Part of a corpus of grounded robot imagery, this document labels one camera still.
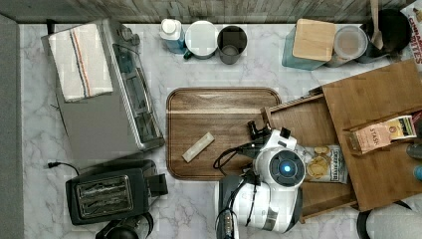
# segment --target cookie bag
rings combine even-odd
[[[348,171],[340,146],[297,145],[295,152],[303,159],[307,168],[305,181],[347,183]]]

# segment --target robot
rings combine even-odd
[[[214,162],[222,167],[236,154],[253,158],[243,175],[226,175],[214,191],[217,239],[238,239],[238,227],[287,232],[299,221],[306,167],[296,152],[297,140],[288,129],[257,130],[248,122],[252,141],[224,151]]]

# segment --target dish towel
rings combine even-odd
[[[112,92],[106,55],[96,24],[49,37],[66,102]]]

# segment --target black toaster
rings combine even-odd
[[[157,174],[152,160],[104,166],[66,182],[74,225],[146,213],[158,196],[167,193],[165,175]]]

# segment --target wooden cutting board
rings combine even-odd
[[[213,168],[214,160],[226,149],[251,141],[247,123],[264,126],[263,107],[281,103],[269,88],[178,89],[167,98],[167,168],[178,179],[218,180],[223,174]],[[215,140],[187,163],[182,155],[205,133]],[[252,159],[236,155],[224,170],[240,174]]]

